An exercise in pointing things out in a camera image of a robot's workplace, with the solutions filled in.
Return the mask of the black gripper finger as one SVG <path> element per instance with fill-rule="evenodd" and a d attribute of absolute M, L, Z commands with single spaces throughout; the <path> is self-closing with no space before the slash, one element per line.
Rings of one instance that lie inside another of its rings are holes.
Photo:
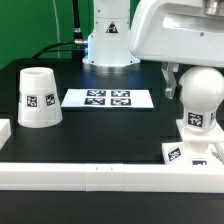
<path fill-rule="evenodd" d="M 182 86 L 176 82 L 175 73 L 179 70 L 176 63 L 163 62 L 161 67 L 164 79 L 166 81 L 165 96 L 168 99 L 179 98 Z"/>

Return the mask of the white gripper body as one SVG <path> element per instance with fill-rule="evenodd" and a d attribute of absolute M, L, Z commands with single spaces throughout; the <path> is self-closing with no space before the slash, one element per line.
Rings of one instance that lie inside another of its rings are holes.
<path fill-rule="evenodd" d="M 141 0 L 130 50 L 143 60 L 224 67 L 224 0 Z"/>

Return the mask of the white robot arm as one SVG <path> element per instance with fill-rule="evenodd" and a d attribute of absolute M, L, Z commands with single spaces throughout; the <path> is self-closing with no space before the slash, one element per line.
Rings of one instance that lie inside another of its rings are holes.
<path fill-rule="evenodd" d="M 142 60 L 160 61 L 173 98 L 181 64 L 224 67 L 224 0 L 93 0 L 88 69 L 118 72 Z"/>

